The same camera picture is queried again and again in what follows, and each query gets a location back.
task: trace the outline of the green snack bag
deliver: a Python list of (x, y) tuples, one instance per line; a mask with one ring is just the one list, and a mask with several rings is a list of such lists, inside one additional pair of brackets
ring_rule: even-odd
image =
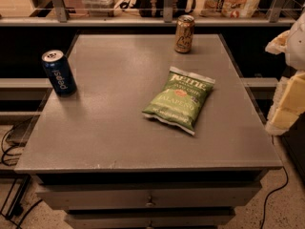
[(163, 91), (142, 113), (194, 135), (194, 123), (214, 83), (209, 77), (171, 67)]

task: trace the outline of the blue can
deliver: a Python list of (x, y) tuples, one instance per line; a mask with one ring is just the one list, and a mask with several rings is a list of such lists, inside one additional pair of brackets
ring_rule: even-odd
[(67, 57), (59, 50), (51, 50), (42, 55), (44, 70), (59, 96), (69, 96), (77, 90)]

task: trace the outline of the speckled floor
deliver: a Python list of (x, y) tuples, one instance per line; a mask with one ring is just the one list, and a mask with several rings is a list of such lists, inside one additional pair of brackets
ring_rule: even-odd
[[(8, 130), (8, 126), (1, 126), (0, 136)], [(289, 176), (289, 183), (285, 188), (273, 193), (267, 203), (265, 229), (296, 229), (305, 228), (305, 184), (300, 179), (295, 166), (287, 156), (285, 148), (279, 139), (274, 139), (275, 148), (281, 157)], [(286, 181), (283, 169), (270, 171), (261, 181), (262, 189), (244, 207), (236, 207), (236, 216), (218, 229), (258, 229), (263, 218), (263, 206), (266, 196)], [(2, 206), (9, 190), (9, 180), (0, 179), (0, 206)], [(31, 182), (24, 198), (21, 201), (24, 212), (11, 220), (18, 223), (31, 206), (40, 198), (34, 193), (35, 183)], [(35, 207), (22, 223), (23, 229), (71, 229), (64, 222), (65, 212), (52, 211), (44, 202)], [(0, 229), (14, 229), (16, 225), (0, 217)]]

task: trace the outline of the gold can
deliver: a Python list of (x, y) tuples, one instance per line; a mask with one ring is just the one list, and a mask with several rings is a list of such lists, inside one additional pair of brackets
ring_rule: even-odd
[(181, 15), (177, 19), (174, 49), (177, 52), (189, 52), (192, 48), (194, 19), (190, 15)]

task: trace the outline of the wooden drawer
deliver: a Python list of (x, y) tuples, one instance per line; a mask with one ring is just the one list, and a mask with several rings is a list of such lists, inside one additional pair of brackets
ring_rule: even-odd
[(229, 208), (100, 211), (91, 214), (67, 215), (65, 222), (75, 229), (95, 228), (161, 228), (226, 224), (234, 216)]
[(60, 210), (235, 207), (245, 205), (260, 188), (259, 182), (40, 185), (36, 193)]

